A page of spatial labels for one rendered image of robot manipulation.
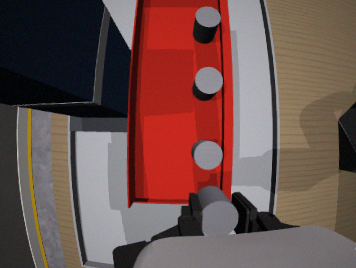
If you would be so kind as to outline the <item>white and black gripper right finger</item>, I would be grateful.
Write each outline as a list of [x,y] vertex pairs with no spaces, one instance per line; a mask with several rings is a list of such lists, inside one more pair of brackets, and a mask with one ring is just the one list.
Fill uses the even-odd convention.
[[281,223],[270,212],[258,213],[257,208],[240,192],[234,192],[231,195],[231,203],[235,206],[239,215],[237,226],[234,229],[236,234],[300,227]]

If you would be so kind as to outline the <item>grey cylinder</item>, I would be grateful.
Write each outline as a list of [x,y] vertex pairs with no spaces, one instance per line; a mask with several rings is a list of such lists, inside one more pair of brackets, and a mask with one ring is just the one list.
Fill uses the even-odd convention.
[[221,89],[222,85],[221,73],[213,67],[204,67],[195,76],[192,92],[198,100],[208,101]]
[[238,211],[224,192],[206,186],[197,192],[203,211],[202,231],[207,235],[228,235],[238,223]]
[[196,164],[205,170],[216,168],[223,158],[220,146],[217,143],[208,140],[197,141],[192,146],[191,155]]
[[193,37],[202,44],[213,41],[219,23],[221,21],[220,13],[212,7],[201,7],[196,11]]

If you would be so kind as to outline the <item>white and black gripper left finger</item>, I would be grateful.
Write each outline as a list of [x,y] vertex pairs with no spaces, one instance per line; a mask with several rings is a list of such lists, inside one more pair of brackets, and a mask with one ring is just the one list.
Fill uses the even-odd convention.
[[116,247],[113,250],[114,268],[133,268],[142,249],[155,240],[175,236],[205,236],[202,220],[203,211],[198,195],[189,193],[189,206],[181,206],[178,225],[154,235],[149,242],[141,241]]

